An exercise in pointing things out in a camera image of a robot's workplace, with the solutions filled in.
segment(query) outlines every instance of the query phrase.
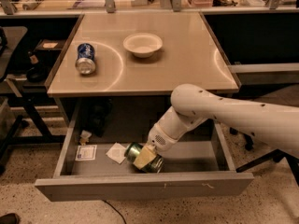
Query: shoe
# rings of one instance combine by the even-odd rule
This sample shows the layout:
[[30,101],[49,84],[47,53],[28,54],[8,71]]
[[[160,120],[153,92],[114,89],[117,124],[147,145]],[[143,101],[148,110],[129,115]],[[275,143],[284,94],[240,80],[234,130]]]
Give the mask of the shoe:
[[20,218],[15,213],[9,213],[0,217],[0,224],[18,224]]

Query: bowl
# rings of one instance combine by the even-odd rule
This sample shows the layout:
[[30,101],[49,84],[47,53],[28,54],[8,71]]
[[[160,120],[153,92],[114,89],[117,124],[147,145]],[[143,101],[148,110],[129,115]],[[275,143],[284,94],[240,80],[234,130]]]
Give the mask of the bowl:
[[162,39],[154,34],[138,33],[127,36],[123,40],[126,50],[136,57],[147,58],[162,47]]

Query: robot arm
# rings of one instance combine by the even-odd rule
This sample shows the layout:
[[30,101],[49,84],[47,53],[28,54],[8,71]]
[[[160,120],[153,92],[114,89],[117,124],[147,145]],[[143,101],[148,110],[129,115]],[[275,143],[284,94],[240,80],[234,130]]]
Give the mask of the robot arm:
[[186,132],[214,119],[266,144],[299,157],[299,108],[223,98],[184,84],[171,94],[172,106],[149,131],[134,165],[141,169],[167,151]]

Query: soda can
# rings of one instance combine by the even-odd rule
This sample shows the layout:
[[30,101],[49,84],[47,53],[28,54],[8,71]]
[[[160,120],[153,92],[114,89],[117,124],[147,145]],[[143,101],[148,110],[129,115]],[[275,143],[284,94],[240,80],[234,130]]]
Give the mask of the soda can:
[[89,75],[95,71],[94,47],[89,43],[78,45],[76,68],[82,75]]
[[[124,156],[129,162],[134,163],[135,159],[140,154],[142,147],[143,146],[138,143],[132,143],[126,148]],[[141,170],[145,173],[159,173],[162,170],[163,165],[164,158],[157,154],[156,158],[145,165]]]

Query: terrazzo floor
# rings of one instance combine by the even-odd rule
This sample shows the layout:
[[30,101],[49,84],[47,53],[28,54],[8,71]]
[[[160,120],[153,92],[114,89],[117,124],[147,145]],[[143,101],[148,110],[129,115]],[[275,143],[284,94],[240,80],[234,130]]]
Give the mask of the terrazzo floor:
[[[53,134],[65,134],[61,118],[44,118]],[[242,134],[231,135],[221,125],[235,166],[272,150],[255,143],[244,149]],[[33,124],[19,135],[37,135]],[[254,180],[238,196],[157,201],[50,202],[34,187],[38,178],[51,178],[60,154],[59,145],[17,146],[9,150],[6,171],[0,176],[0,216],[15,212],[21,224],[33,223],[232,223],[298,224],[299,188],[286,160],[267,161],[247,172]]]

